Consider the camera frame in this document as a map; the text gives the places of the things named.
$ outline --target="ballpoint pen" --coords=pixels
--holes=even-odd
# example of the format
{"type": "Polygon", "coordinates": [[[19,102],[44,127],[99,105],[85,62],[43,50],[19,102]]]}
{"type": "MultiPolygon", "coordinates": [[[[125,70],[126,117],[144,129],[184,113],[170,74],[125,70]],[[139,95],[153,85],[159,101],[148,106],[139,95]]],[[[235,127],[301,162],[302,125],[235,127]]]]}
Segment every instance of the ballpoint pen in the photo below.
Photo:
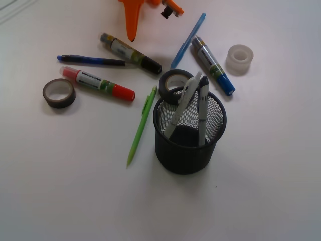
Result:
{"type": "Polygon", "coordinates": [[[192,37],[197,33],[197,30],[200,28],[202,22],[204,21],[205,16],[206,16],[206,13],[202,13],[202,15],[200,16],[200,19],[197,21],[197,23],[195,24],[194,28],[192,29],[190,35],[187,37],[186,41],[183,43],[183,45],[181,46],[177,55],[175,56],[175,59],[172,61],[171,69],[175,69],[177,67],[177,65],[179,64],[185,51],[187,50],[187,48],[189,47],[189,45],[191,43],[192,37]]]}
{"type": "Polygon", "coordinates": [[[125,61],[123,60],[90,58],[90,57],[85,57],[80,55],[59,55],[57,56],[57,59],[63,62],[125,66],[125,61]]]}
{"type": "Polygon", "coordinates": [[[167,138],[170,138],[171,135],[173,134],[177,123],[179,122],[185,108],[187,107],[187,105],[190,102],[190,99],[192,98],[194,92],[197,89],[197,86],[200,83],[200,78],[201,78],[202,73],[198,72],[197,75],[193,78],[190,78],[186,85],[184,86],[183,92],[182,92],[182,97],[179,100],[179,106],[177,107],[170,123],[167,125],[165,131],[164,131],[164,135],[167,138]]]}
{"type": "Polygon", "coordinates": [[[199,145],[200,146],[205,144],[208,96],[209,96],[209,80],[206,76],[203,76],[199,84],[199,94],[198,94],[199,145]]]}
{"type": "Polygon", "coordinates": [[[142,118],[141,118],[141,121],[140,121],[138,130],[137,130],[135,139],[134,139],[134,141],[132,143],[132,146],[131,146],[131,149],[130,149],[130,152],[129,152],[129,155],[128,155],[127,167],[131,164],[131,161],[134,158],[134,155],[136,153],[136,150],[137,150],[137,147],[138,147],[142,132],[144,131],[145,124],[146,124],[146,121],[148,119],[148,115],[149,115],[152,103],[154,102],[156,93],[157,93],[157,86],[154,86],[152,91],[151,91],[151,94],[149,96],[147,96],[147,100],[146,100],[145,106],[144,106],[144,108],[142,110],[142,118]]]}

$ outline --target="blue ballpoint pen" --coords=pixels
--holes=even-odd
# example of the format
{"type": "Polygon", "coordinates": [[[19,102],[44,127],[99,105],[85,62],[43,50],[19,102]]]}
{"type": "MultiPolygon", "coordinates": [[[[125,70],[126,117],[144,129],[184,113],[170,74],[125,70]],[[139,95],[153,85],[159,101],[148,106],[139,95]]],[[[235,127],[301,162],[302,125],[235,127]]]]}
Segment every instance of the blue ballpoint pen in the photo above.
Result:
{"type": "Polygon", "coordinates": [[[204,21],[205,16],[206,16],[206,14],[202,13],[202,15],[200,16],[200,19],[197,21],[197,23],[195,24],[195,26],[194,26],[193,30],[191,31],[190,35],[187,37],[186,41],[183,43],[183,45],[181,46],[180,50],[178,51],[175,59],[172,61],[171,69],[175,69],[177,67],[177,65],[179,64],[179,62],[182,59],[185,51],[187,50],[187,48],[190,45],[192,37],[197,33],[197,30],[200,28],[202,22],[204,21]]]}
{"type": "Polygon", "coordinates": [[[99,65],[113,65],[113,66],[125,66],[125,61],[117,59],[101,59],[90,58],[79,55],[59,55],[57,59],[63,62],[74,62],[83,64],[99,64],[99,65]]]}

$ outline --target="tape roll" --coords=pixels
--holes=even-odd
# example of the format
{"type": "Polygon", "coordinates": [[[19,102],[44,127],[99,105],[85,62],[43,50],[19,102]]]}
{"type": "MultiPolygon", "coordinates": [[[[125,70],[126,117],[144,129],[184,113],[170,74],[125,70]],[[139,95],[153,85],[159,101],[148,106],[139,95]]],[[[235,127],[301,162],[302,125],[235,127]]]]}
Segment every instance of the tape roll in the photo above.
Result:
{"type": "Polygon", "coordinates": [[[172,69],[165,74],[159,80],[159,94],[169,104],[178,105],[178,101],[181,98],[181,94],[174,94],[175,91],[170,91],[168,86],[171,83],[179,83],[185,86],[186,82],[193,78],[189,72],[181,69],[172,69]]]}
{"type": "Polygon", "coordinates": [[[55,109],[70,106],[76,98],[74,86],[66,79],[54,79],[45,85],[42,95],[48,105],[55,109]]]}

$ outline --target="blue marker cap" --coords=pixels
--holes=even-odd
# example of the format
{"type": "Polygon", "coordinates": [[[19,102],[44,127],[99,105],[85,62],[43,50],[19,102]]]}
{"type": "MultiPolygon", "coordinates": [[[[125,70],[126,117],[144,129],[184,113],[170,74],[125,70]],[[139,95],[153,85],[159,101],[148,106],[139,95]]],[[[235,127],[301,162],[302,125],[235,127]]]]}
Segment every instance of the blue marker cap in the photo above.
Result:
{"type": "Polygon", "coordinates": [[[219,84],[219,86],[222,88],[222,90],[227,96],[230,96],[234,93],[235,88],[230,82],[229,78],[226,76],[226,74],[222,74],[217,79],[217,83],[219,84]]]}
{"type": "Polygon", "coordinates": [[[192,37],[197,33],[197,30],[200,28],[202,22],[204,21],[205,16],[206,16],[206,13],[202,13],[202,15],[200,16],[200,19],[197,21],[197,23],[195,24],[195,26],[194,26],[193,30],[191,31],[190,35],[187,37],[186,41],[183,43],[183,45],[181,46],[180,50],[178,51],[175,59],[172,61],[171,69],[175,69],[177,67],[177,65],[179,64],[179,62],[182,59],[185,51],[187,50],[188,46],[190,45],[192,37]]]}

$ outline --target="mesh cup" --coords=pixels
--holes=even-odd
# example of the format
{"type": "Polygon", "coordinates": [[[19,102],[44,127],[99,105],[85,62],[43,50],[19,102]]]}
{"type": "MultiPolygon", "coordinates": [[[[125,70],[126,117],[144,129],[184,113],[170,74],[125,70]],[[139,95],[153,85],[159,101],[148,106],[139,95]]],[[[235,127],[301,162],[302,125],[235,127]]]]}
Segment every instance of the mesh cup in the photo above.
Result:
{"type": "MultiPolygon", "coordinates": [[[[182,90],[183,88],[179,87],[170,92],[180,94],[182,90]]],[[[225,109],[219,99],[209,92],[206,141],[205,145],[198,146],[197,98],[196,91],[194,99],[184,110],[170,139],[164,136],[164,131],[178,106],[168,104],[161,98],[154,108],[156,155],[166,169],[177,174],[186,175],[202,170],[209,163],[216,142],[226,127],[225,109]]]]}

